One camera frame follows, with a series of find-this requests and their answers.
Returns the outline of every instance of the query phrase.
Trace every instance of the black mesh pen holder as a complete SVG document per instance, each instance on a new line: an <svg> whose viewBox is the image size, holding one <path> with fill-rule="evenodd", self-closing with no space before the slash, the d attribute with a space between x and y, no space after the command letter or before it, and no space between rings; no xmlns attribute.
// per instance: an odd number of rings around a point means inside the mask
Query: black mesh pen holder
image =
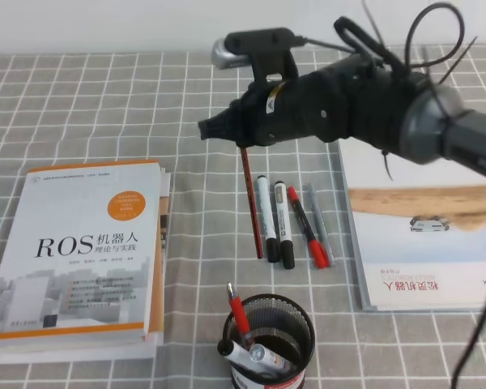
<svg viewBox="0 0 486 389"><path fill-rule="evenodd" d="M247 298L242 304L256 343L288 359L296 368L281 378L264 378L231 363L234 387L250 389L292 384L287 387L302 388L304 372L315 349L315 333L309 316L294 301L277 294L258 294ZM225 320L223 338L244 345L232 313Z"/></svg>

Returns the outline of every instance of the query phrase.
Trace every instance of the black marker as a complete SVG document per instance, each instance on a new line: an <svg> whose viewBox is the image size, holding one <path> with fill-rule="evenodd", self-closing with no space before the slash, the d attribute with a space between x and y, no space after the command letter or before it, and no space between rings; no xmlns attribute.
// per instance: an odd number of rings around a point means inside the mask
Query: black marker
<svg viewBox="0 0 486 389"><path fill-rule="evenodd" d="M286 185L277 181L274 186L275 206L277 207L277 220L279 222L279 248L285 269L293 269L295 260L293 258L292 229L290 228L290 215L288 213L288 199L286 197Z"/></svg>

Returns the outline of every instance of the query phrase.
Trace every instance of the red pen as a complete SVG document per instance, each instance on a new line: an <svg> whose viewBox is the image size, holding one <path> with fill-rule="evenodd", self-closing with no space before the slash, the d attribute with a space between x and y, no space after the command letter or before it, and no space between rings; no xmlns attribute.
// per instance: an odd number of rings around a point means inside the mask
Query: red pen
<svg viewBox="0 0 486 389"><path fill-rule="evenodd" d="M301 202L297 197L297 193L295 192L295 188L290 186L288 188L288 197L292 202L293 211L297 214L297 219L301 223L301 227L303 232L305 233L306 239L308 240L309 250L311 251L311 255L313 259L315 259L315 265L319 269L323 269L324 267L330 266L330 258L328 257L324 247L320 244L320 242L315 239L315 235L311 227L309 226L308 218L306 217L304 209L302 209Z"/></svg>
<svg viewBox="0 0 486 389"><path fill-rule="evenodd" d="M255 344L255 341L250 334L249 320L246 318L245 309L243 308L243 304L241 304L241 299L237 295L236 289L230 282L227 283L227 293L228 304L230 304L232 314L236 320L237 330L240 332L241 336L243 336L245 348L248 350Z"/></svg>

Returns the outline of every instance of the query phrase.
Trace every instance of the white book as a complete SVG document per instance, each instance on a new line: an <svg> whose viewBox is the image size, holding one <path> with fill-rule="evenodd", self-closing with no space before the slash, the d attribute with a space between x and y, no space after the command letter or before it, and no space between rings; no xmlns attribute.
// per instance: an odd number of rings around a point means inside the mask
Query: white book
<svg viewBox="0 0 486 389"><path fill-rule="evenodd" d="M0 350L0 365L153 358L158 346L162 344L163 336L163 333L158 332L147 336L143 342L124 343L117 346L90 344L94 347L66 348L64 353L59 348L23 353Z"/></svg>
<svg viewBox="0 0 486 389"><path fill-rule="evenodd" d="M159 202L155 160L29 172L0 266L0 349L116 345L161 329Z"/></svg>
<svg viewBox="0 0 486 389"><path fill-rule="evenodd" d="M486 300L486 178L339 141L365 310L478 309Z"/></svg>

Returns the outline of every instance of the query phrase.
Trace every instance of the wooden plank image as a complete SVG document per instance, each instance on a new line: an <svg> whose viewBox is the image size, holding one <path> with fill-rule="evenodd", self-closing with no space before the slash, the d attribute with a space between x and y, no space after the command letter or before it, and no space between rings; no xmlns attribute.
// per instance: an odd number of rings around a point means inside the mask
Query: wooden plank image
<svg viewBox="0 0 486 389"><path fill-rule="evenodd" d="M350 189L352 210L390 216L444 216L471 231L486 226L486 186Z"/></svg>

